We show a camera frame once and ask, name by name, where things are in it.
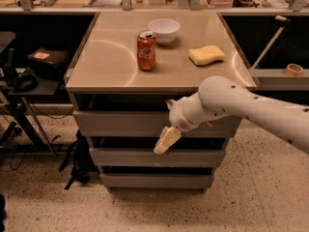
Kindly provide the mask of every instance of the white bowl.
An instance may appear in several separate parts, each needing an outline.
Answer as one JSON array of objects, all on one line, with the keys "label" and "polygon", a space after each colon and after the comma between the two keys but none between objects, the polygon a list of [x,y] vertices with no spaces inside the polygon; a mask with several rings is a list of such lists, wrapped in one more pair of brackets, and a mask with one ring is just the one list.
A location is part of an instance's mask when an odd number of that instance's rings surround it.
[{"label": "white bowl", "polygon": [[161,18],[152,20],[148,28],[154,32],[158,44],[170,44],[181,29],[181,25],[173,19]]}]

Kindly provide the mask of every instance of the soda can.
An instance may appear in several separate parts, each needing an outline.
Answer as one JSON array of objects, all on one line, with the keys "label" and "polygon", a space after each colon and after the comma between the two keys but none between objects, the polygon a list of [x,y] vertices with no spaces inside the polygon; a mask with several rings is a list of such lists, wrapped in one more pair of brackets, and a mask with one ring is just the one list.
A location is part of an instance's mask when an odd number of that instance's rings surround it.
[{"label": "soda can", "polygon": [[137,37],[137,66],[141,71],[155,68],[155,34],[144,30]]}]

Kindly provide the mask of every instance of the concrete floor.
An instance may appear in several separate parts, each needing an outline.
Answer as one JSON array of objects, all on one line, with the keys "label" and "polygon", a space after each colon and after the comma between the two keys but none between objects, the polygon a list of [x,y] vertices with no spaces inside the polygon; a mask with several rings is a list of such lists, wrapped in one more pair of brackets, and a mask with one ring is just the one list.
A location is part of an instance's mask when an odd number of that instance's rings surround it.
[{"label": "concrete floor", "polygon": [[[74,121],[47,134],[74,138]],[[24,231],[309,231],[309,157],[243,121],[206,193],[109,193],[93,179],[64,190],[64,156],[26,155],[11,170],[0,155],[0,192],[7,199],[9,232]],[[18,165],[21,156],[15,156]]]}]

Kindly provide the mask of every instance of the cabinet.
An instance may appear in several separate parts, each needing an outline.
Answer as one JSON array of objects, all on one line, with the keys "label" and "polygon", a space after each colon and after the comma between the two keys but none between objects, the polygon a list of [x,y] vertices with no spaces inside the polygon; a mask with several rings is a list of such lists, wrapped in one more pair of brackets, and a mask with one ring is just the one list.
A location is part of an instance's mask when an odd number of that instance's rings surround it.
[{"label": "cabinet", "polygon": [[[156,68],[138,71],[136,37],[150,20],[169,17],[182,30],[175,42],[156,47]],[[187,51],[216,44],[226,60],[197,68]],[[255,84],[214,12],[102,11],[71,71],[67,90],[74,117],[87,137],[102,183],[118,189],[191,189],[211,186],[225,147],[240,123],[226,117],[184,133],[164,155],[154,147],[164,126],[170,126],[165,100],[178,100],[198,90],[213,74],[242,85]]]}]

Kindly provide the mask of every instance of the white robotic arm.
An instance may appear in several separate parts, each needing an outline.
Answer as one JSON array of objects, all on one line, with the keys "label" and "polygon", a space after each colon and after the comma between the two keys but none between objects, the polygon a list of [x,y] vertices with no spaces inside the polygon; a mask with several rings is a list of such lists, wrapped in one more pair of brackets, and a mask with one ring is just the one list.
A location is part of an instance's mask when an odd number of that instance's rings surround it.
[{"label": "white robotic arm", "polygon": [[205,79],[198,92],[168,101],[171,128],[165,128],[154,152],[163,154],[200,124],[235,115],[269,131],[309,154],[309,106],[279,101],[249,92],[223,76]]}]

